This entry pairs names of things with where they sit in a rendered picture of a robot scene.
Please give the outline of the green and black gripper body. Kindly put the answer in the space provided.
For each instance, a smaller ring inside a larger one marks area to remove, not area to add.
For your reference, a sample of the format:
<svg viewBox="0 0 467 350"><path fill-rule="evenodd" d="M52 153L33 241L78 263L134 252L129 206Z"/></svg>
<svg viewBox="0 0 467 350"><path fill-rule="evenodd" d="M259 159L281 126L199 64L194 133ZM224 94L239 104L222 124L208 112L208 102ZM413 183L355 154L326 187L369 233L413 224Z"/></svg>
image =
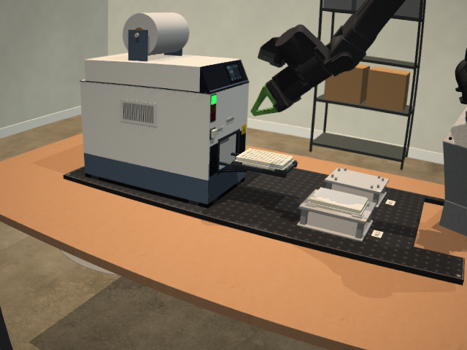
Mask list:
<svg viewBox="0 0 467 350"><path fill-rule="evenodd" d="M271 79L266 83L267 89L276 101L274 107L278 112L289 108L289 106L301 100L301 96L303 94L311 90L312 87L310 87L307 82L302 82L304 81L304 78L302 76L299 76L299 78L300 79L298 81L287 87L282 92L277 87L274 80Z"/></svg>

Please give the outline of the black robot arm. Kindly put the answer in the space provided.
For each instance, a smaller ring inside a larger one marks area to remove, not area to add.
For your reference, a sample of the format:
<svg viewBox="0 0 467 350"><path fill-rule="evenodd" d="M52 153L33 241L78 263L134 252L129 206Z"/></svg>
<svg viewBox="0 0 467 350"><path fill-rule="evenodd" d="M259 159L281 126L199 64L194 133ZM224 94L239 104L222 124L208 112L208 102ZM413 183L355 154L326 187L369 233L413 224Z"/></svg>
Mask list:
<svg viewBox="0 0 467 350"><path fill-rule="evenodd" d="M258 53L258 59L278 68L288 65L272 77L282 92L298 81L312 88L330 76L353 70L366 55L378 33L406 0L365 0L360 8L333 35L326 46L304 25L273 37ZM324 62L323 62L324 61ZM456 67L457 92L462 104L467 104L467 48L465 59ZM300 74L297 74L298 67ZM328 68L328 69L327 69ZM306 81L305 81L306 80Z"/></svg>

